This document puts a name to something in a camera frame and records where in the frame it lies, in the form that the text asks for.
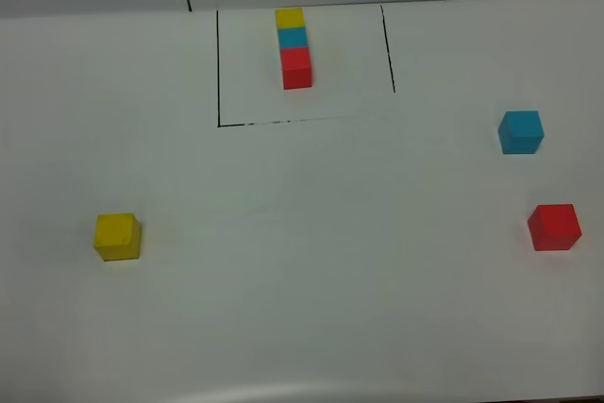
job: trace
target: yellow cube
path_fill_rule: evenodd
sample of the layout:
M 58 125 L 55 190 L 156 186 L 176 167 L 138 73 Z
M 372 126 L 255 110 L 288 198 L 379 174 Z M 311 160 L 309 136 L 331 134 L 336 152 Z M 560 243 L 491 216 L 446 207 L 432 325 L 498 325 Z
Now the yellow cube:
M 277 28 L 305 27 L 302 8 L 278 9 L 275 11 Z
M 100 214 L 94 248 L 104 261 L 137 259 L 141 255 L 141 224 L 134 214 Z

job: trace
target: cyan cube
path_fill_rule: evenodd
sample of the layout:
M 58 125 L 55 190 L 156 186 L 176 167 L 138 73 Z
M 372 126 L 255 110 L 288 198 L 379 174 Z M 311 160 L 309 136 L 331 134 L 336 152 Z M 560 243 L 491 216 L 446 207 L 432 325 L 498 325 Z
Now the cyan cube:
M 281 49 L 309 47 L 309 40 L 306 36 L 305 27 L 280 28 L 277 33 L 279 35 L 279 47 Z
M 537 110 L 509 110 L 499 125 L 501 150 L 506 155 L 530 155 L 544 139 Z

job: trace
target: block tower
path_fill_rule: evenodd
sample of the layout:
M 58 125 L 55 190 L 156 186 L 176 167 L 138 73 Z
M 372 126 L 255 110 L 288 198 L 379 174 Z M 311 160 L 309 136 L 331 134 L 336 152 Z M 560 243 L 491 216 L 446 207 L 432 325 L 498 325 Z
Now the block tower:
M 289 90 L 312 87 L 309 40 L 302 8 L 278 9 L 275 16 L 283 88 Z

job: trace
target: block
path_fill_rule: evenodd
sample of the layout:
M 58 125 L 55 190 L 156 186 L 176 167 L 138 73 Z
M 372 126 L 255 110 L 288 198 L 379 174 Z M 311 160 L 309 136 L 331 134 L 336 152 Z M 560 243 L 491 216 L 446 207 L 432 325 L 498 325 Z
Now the block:
M 506 155 L 533 154 L 544 138 L 537 110 L 511 110 L 499 125 L 501 150 Z
M 94 248 L 104 261 L 137 259 L 141 255 L 141 234 L 141 224 L 131 212 L 100 214 Z
M 281 49 L 281 70 L 285 90 L 312 87 L 309 48 Z
M 568 250 L 581 236 L 572 204 L 538 205 L 528 219 L 535 250 Z
M 309 40 L 305 27 L 281 28 L 277 31 L 280 49 L 295 49 L 296 47 L 309 47 Z
M 278 9 L 275 11 L 277 28 L 298 28 L 306 26 L 302 8 Z

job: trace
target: red cube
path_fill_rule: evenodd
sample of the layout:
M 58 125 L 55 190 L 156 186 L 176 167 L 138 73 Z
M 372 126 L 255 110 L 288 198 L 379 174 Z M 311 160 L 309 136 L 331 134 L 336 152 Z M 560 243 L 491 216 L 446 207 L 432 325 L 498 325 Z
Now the red cube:
M 308 47 L 281 49 L 283 88 L 303 89 L 312 87 L 312 65 Z
M 535 250 L 568 250 L 581 236 L 575 207 L 538 205 L 528 219 Z

